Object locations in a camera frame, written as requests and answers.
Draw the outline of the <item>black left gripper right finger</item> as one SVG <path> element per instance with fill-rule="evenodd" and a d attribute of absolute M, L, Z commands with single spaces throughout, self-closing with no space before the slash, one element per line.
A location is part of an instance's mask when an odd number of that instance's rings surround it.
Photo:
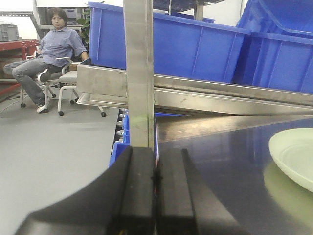
<path fill-rule="evenodd" d="M 186 149 L 160 152 L 157 166 L 159 235 L 245 235 L 208 187 Z"/>

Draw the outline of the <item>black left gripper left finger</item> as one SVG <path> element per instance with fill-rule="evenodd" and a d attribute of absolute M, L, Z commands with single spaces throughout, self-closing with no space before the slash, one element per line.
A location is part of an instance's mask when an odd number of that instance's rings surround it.
<path fill-rule="evenodd" d="M 128 146 L 104 173 L 73 195 L 30 213 L 18 235 L 151 235 L 155 159 Z"/>

